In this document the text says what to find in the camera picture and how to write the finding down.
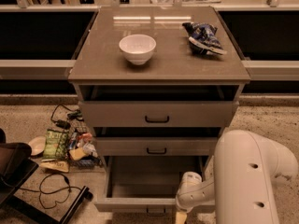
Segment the white bowl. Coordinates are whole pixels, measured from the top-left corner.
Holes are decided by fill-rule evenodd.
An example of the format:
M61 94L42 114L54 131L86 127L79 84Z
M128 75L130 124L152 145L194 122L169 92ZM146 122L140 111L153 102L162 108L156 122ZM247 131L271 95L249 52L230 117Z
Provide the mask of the white bowl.
M119 45L123 56L130 63L144 64L153 55L156 41L148 35L128 35Z
M46 146L46 136L38 136L29 141L28 145L31 147L31 156L42 153Z

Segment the ceramic bowl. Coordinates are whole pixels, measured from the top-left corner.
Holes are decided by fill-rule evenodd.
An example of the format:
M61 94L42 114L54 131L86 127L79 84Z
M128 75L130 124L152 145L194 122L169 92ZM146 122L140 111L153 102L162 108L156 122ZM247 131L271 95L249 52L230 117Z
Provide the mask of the ceramic bowl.
M119 45L126 60L140 65L151 58L156 41L148 35L128 35L120 41Z

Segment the floor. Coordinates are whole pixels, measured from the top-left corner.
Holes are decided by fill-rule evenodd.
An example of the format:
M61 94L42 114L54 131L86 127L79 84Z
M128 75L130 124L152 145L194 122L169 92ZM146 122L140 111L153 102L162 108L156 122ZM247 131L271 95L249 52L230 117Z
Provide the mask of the floor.
M50 117L56 105L66 105L71 109L77 108L76 97L25 97L18 95L2 96L0 99L0 127L7 134L8 142L29 142L33 138L44 135L48 128L53 128ZM55 112L55 118L63 118L65 110L59 108ZM238 108L235 117L228 128L243 129L258 133L280 142L288 147L299 160L299 97L277 97L277 96L242 96L241 106ZM40 157L33 158L33 161L40 162ZM37 189L41 180L50 172L38 168L30 179L24 184L28 189ZM105 171L96 166L94 169L80 170L71 167L70 172L65 174L72 186L82 188L87 186L93 194L91 202L84 202L74 214L70 223L97 223L97 224L174 224L174 215L162 217L149 217L146 214L121 214L121 213L100 213L94 206L103 195L105 183ZM60 176L53 176L45 183L45 189L64 187L64 181ZM274 187L276 204L280 224L299 223L299 176L290 185ZM38 194L19 190L17 196L26 202L43 210L56 219L60 219L65 213L77 191L74 189L71 197L64 204L52 210L44 210L38 202ZM66 192L53 196L43 196L42 201L46 206L54 205L54 201L62 201ZM27 217L10 209L8 206L0 210L0 223L33 223ZM215 213L196 214L190 213L187 219L188 224L215 224Z

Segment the black cable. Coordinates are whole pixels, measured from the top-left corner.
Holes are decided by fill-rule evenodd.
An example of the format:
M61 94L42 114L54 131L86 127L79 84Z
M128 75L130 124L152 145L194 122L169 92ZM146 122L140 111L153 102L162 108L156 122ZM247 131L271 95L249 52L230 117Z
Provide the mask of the black cable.
M63 107L64 109L66 109L66 110L68 110L68 111L71 111L71 112L75 112L75 111L76 111L76 110L72 110L72 109L66 107L65 105L57 105L57 106L55 107L55 109L53 110L52 115L51 115L51 117L50 117L50 120L51 120L52 122L54 122L54 123L58 121L58 120L54 120L53 117L54 117L54 114L55 114L56 110L57 110L59 107Z
M67 187L63 187L63 188L60 188L60 189L56 189L54 191L50 191L50 192L46 192L44 190L42 190L42 185L43 183L51 176L53 175L61 175L63 178L64 178L64 181L65 183L67 184ZM33 190L33 189L25 189L25 188L22 188L22 187L18 187L18 186L13 186L13 185L10 185L8 184L8 182L6 182L4 180L4 178L1 176L1 181L3 182L3 184L5 184L6 186L10 187L10 188L14 188L14 189L20 189L20 190L25 190L25 191L31 191L31 192L35 192L35 193L39 193L39 196L38 196L38 200L39 200L39 203L41 204L41 206L44 208L44 209L52 209L54 207L57 206L58 203L65 203L66 200L69 198L69 195L72 191L72 189L78 189L78 190L81 190L81 188L79 187L76 187L76 186L70 186L70 183L69 183L69 179L67 178L67 176L63 175L63 174L50 174L50 175L47 175L43 178L43 180L40 182L39 184L39 190ZM45 206L43 203L42 203L42 200L41 200L41 197L42 195L51 195L51 194L54 194L54 193L57 193L57 192L60 192L62 190L65 190L65 189L68 189L68 194L65 198L65 200L63 201L55 201L55 205L54 206L50 206L50 207L47 207Z

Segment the drawer cabinet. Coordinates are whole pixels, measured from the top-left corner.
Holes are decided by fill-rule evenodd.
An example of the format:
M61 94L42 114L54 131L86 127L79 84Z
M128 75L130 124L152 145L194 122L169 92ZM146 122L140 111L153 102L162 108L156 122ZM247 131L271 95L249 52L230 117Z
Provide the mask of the drawer cabinet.
M133 16L151 21L122 23ZM228 54L192 54L181 21L172 21L186 16L216 22ZM157 47L150 61L132 66L118 44L123 34L138 33L154 37ZM212 7L103 7L86 44L69 81L106 169L96 207L103 212L172 212L182 175L204 173L230 125L249 82L246 69ZM170 53L176 59L165 56ZM211 212L214 203L197 208Z

